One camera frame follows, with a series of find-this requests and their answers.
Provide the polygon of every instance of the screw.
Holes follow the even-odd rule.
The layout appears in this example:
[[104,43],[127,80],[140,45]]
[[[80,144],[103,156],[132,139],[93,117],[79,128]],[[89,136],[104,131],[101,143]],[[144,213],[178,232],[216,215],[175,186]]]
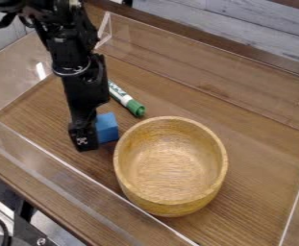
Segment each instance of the screw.
[[39,245],[39,246],[44,246],[45,243],[47,243],[47,240],[45,240],[44,238],[40,238],[40,239],[37,240],[37,245]]

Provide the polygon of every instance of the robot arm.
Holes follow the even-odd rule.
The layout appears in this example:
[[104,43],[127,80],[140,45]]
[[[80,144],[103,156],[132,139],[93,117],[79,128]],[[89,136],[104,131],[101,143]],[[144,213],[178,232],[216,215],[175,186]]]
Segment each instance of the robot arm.
[[99,38],[83,1],[0,0],[0,12],[7,13],[0,28],[16,15],[35,28],[51,54],[52,72],[64,86],[72,116],[69,137],[79,151],[96,149],[96,108],[109,101],[109,90],[104,57],[91,52]]

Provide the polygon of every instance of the marker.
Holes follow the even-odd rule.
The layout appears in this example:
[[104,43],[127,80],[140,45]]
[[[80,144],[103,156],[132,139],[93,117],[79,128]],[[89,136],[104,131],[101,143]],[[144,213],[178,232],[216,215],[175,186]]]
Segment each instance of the marker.
[[111,96],[120,102],[120,104],[128,108],[136,117],[144,116],[146,107],[133,100],[133,98],[124,92],[124,90],[109,80],[109,93]]

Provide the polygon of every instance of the wooden table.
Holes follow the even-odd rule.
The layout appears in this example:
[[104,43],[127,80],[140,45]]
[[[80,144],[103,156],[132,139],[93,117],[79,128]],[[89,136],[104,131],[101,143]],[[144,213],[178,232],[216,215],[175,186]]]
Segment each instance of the wooden table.
[[[93,23],[97,23],[101,11],[95,10],[92,6],[88,6],[88,10]],[[20,47],[32,49],[33,44],[39,44],[39,39],[29,36],[15,44],[15,49],[9,52],[13,53]],[[228,64],[219,62],[222,51],[208,46],[206,52],[216,58],[211,65],[227,69]],[[230,58],[239,59],[230,53],[224,54]],[[262,93],[270,93],[275,97],[280,93],[292,96],[291,91],[298,88],[299,76],[244,58],[239,64],[242,62],[248,68],[243,70],[244,78],[272,76],[275,81],[270,81],[270,85],[283,84],[283,81],[287,81],[283,87],[270,87],[266,84],[259,93],[254,93],[258,91],[254,88],[242,91],[248,93],[252,102],[262,100],[263,97],[259,96]],[[215,131],[226,146],[230,170],[215,200],[206,208],[186,217],[159,220],[199,245],[278,245],[299,187],[299,126],[290,127],[288,122],[279,120],[274,113],[270,117],[263,116],[256,112],[258,104],[252,108],[235,106],[227,98],[212,96],[208,91],[186,83],[182,85],[113,57],[107,56],[107,65],[109,78],[147,106],[146,118],[176,115],[194,119]],[[240,79],[231,83],[231,87],[239,82]],[[140,121],[113,100],[99,108],[99,112],[107,111],[116,114],[120,134]],[[53,76],[0,111],[0,122],[41,148],[49,150],[87,177],[123,196],[112,164],[115,144],[103,145],[97,151],[79,153],[65,131],[68,117],[61,83]],[[61,187],[65,185],[65,190],[67,186],[71,187],[72,190],[67,191],[77,194],[76,198],[80,201],[88,204],[92,201],[95,204],[100,199],[96,195],[100,194],[88,191],[80,175],[73,174],[57,179],[56,173],[63,171],[63,167],[56,165],[53,160],[43,160],[35,152],[33,156],[29,156],[25,149],[23,154],[23,158],[28,160],[28,168],[51,177],[56,183],[60,182]],[[127,245],[116,232],[103,228],[101,224],[85,214],[85,209],[80,209],[65,199],[61,195],[63,189],[61,193],[57,193],[9,163],[7,157],[0,156],[0,179],[88,245]],[[105,206],[119,208],[119,205],[113,204]],[[136,218],[131,215],[128,217],[127,214],[117,214],[117,210],[112,210],[112,218],[120,217],[120,224],[127,226],[133,222],[133,225],[140,225]],[[152,239],[144,245],[183,245],[175,238],[163,241],[166,232],[155,227],[151,227],[148,232],[139,232],[151,234],[152,238],[156,237],[156,240]],[[298,238],[299,228],[291,229],[288,233]],[[290,237],[284,245],[299,245],[294,240]]]

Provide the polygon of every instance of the blue cube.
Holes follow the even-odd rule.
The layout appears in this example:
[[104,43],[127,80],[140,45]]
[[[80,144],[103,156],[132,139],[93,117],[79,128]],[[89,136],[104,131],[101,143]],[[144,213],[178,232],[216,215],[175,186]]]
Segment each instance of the blue cube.
[[117,123],[112,112],[96,116],[95,128],[100,144],[119,140]]

